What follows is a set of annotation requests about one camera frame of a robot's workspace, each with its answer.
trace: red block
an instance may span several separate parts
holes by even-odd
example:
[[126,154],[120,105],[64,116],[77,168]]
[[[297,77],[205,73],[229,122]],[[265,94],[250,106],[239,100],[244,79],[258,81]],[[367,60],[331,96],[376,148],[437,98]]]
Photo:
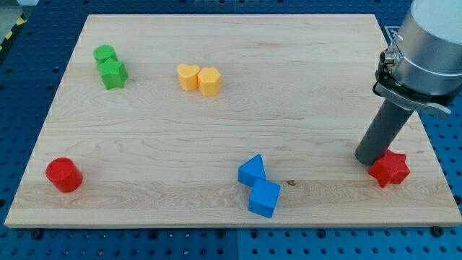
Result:
[[389,183],[401,184],[410,172],[406,165],[406,155],[396,154],[388,149],[369,169],[369,174],[377,179],[382,188]]
[[79,188],[83,177],[69,158],[58,158],[46,168],[46,177],[61,192],[71,192]]

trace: red star-shaped block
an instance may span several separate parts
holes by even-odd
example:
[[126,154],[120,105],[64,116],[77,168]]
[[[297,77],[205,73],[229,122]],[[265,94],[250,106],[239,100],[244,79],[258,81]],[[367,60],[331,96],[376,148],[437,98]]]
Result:
[[389,183],[401,184],[410,173],[406,165],[406,155],[396,154],[389,149],[369,169],[369,174],[377,179],[382,188]]

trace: yellow hexagonal block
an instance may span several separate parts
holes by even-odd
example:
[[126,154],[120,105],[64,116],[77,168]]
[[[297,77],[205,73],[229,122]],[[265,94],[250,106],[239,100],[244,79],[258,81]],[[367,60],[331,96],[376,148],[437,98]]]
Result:
[[186,91],[195,90],[198,87],[197,74],[201,70],[197,65],[180,64],[177,66],[180,86]]
[[197,75],[202,95],[214,96],[222,89],[222,75],[215,68],[203,68]]

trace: yellow and black tape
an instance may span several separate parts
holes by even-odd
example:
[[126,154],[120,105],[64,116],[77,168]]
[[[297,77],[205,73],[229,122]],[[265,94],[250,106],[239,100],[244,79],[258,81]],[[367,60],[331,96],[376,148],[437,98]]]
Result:
[[0,65],[4,62],[6,55],[21,33],[22,28],[24,28],[26,21],[25,15],[21,14],[16,23],[14,23],[13,28],[5,35],[5,39],[0,44]]

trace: wooden board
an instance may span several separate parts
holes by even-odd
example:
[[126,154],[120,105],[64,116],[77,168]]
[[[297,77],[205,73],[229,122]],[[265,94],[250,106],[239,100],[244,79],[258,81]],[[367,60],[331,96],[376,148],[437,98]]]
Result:
[[[115,47],[130,79],[105,90],[92,57]],[[90,15],[9,211],[11,228],[459,225],[417,115],[393,143],[411,175],[380,188],[354,150],[382,98],[373,15]],[[215,66],[216,97],[184,92],[180,63]],[[282,185],[273,218],[247,210],[237,168],[263,155]],[[84,174],[62,194],[44,170]],[[287,182],[295,181],[291,186]]]

